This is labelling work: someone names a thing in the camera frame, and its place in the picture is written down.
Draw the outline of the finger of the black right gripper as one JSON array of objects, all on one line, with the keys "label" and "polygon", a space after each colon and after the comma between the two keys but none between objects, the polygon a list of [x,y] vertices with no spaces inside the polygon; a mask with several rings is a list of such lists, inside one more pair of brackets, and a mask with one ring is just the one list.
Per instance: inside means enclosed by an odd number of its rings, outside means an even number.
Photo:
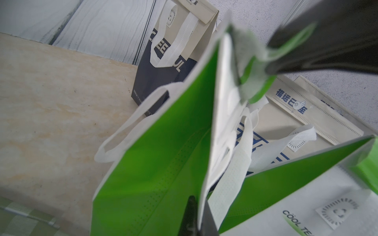
[{"label": "finger of the black right gripper", "polygon": [[378,72],[377,1],[321,1],[279,27],[268,47],[279,49],[295,36],[304,42],[270,62],[266,73],[323,69]]}]

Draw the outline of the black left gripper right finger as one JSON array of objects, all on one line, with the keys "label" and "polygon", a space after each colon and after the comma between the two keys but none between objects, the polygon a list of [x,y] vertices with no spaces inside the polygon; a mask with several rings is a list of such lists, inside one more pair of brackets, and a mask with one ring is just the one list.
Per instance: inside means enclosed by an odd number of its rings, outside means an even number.
[{"label": "black left gripper right finger", "polygon": [[201,236],[219,236],[208,202],[205,202],[200,229]]}]

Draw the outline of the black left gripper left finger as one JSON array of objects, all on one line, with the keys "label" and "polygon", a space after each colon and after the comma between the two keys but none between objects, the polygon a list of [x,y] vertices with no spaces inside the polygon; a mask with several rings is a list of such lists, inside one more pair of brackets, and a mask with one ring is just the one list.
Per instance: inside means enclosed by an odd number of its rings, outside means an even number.
[{"label": "black left gripper left finger", "polygon": [[185,208],[178,236],[197,236],[197,211],[198,204],[195,196],[190,196]]}]

